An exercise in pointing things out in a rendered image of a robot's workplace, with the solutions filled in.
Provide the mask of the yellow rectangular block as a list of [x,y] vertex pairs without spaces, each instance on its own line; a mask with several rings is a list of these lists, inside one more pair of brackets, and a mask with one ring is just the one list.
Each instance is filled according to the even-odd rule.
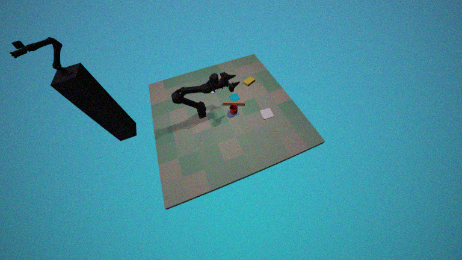
[[249,86],[254,82],[255,82],[255,79],[253,77],[249,76],[246,80],[243,81],[243,84],[245,84],[246,86]]

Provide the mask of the dark red cup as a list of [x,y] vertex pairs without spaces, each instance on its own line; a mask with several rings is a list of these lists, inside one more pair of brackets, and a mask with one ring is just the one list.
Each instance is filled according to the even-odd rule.
[[233,115],[235,115],[238,112],[238,106],[235,104],[231,105],[229,108],[230,108],[230,113]]

